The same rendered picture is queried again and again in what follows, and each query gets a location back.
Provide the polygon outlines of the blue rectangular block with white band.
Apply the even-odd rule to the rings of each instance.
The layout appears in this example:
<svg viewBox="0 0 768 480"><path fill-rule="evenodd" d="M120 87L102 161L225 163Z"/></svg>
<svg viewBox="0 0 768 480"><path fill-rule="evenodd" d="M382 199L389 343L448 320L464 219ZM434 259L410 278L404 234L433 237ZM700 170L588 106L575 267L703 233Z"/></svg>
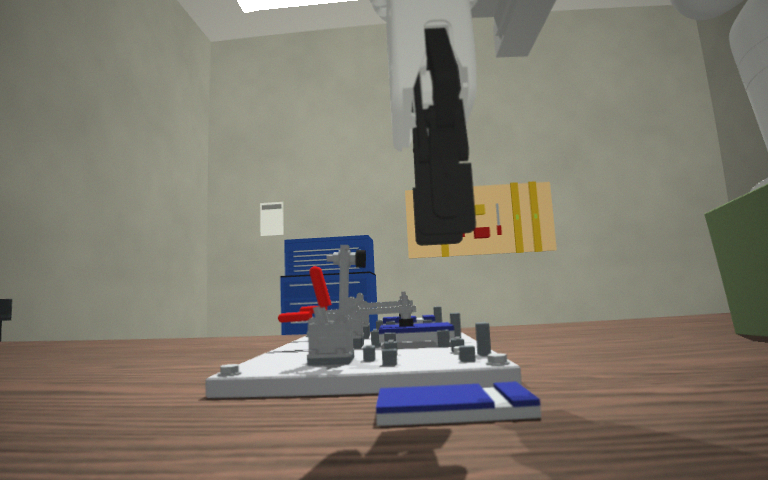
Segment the blue rectangular block with white band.
<svg viewBox="0 0 768 480"><path fill-rule="evenodd" d="M517 382L380 388L376 405L377 426L529 418L541 418L540 399Z"/></svg>

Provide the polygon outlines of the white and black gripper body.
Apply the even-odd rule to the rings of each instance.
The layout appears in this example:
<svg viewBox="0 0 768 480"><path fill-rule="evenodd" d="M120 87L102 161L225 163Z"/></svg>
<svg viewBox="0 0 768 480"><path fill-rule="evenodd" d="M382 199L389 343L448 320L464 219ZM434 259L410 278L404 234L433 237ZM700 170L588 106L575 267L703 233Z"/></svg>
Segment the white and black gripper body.
<svg viewBox="0 0 768 480"><path fill-rule="evenodd" d="M374 11L387 24L388 73L394 148L398 151L402 151L402 148L409 148L413 139L412 128L417 127L413 88L419 70L423 109L428 109L429 105L434 105L430 72L426 71L424 28L446 28L458 64L461 84L459 99L463 99L467 125L477 91L476 51L471 15L471 9L477 0L371 1ZM383 5L387 7L381 8L380 6Z"/></svg>

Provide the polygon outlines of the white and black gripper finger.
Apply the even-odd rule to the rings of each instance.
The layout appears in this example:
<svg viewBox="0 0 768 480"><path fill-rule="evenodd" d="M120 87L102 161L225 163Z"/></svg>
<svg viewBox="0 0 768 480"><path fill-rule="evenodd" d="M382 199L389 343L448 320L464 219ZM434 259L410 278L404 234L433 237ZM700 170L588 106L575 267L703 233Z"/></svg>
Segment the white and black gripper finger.
<svg viewBox="0 0 768 480"><path fill-rule="evenodd" d="M459 163L468 161L469 144L458 64L446 28L424 32L434 105L423 109L419 73L414 86L419 161L429 163L415 166L419 231L471 233L476 228L472 165Z"/></svg>
<svg viewBox="0 0 768 480"><path fill-rule="evenodd" d="M412 133L413 133L413 153L414 153L414 173L415 173L416 165L429 165L429 163L420 164L417 127L412 129ZM414 205L415 239L418 245L425 246L425 245L458 244L462 241L463 234L422 235L420 233L419 222L418 222L416 173L415 173L415 188L413 188L413 205Z"/></svg>

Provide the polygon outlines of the blue metal plate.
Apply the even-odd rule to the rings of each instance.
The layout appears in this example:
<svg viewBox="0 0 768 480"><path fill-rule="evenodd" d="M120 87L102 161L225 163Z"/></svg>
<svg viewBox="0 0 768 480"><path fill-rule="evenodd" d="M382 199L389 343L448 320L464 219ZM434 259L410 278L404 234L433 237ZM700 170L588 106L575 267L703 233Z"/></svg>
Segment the blue metal plate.
<svg viewBox="0 0 768 480"><path fill-rule="evenodd" d="M450 340L454 336L454 325L448 322L421 323L413 326L381 325L379 343L384 343L384 333L395 332L396 342L438 341L437 330L449 330Z"/></svg>

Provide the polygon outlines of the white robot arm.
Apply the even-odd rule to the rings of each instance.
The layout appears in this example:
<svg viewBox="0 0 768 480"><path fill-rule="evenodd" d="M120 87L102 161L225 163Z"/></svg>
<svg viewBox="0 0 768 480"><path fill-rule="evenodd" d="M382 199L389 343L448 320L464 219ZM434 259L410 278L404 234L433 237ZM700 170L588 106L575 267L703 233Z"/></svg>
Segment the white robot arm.
<svg viewBox="0 0 768 480"><path fill-rule="evenodd" d="M744 0L670 0L683 16L707 20ZM528 57L556 0L477 0L472 18L494 17L497 57ZM496 35L496 36L495 36ZM768 150L768 0L748 0L729 34L731 51Z"/></svg>

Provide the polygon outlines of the blue rectangular block with white slot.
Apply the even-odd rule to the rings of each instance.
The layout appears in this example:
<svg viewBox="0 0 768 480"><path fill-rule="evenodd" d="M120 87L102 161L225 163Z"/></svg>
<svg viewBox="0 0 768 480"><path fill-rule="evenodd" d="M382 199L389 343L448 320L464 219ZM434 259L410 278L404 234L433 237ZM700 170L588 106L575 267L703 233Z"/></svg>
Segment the blue rectangular block with white slot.
<svg viewBox="0 0 768 480"><path fill-rule="evenodd" d="M421 324L423 323L423 320L432 319L432 323L435 323L435 316L434 315L422 315L422 318L416 318L416 316L411 316L413 318L413 324ZM386 325L386 321L395 321L395 325L399 325L399 319L401 317L383 317L383 325Z"/></svg>

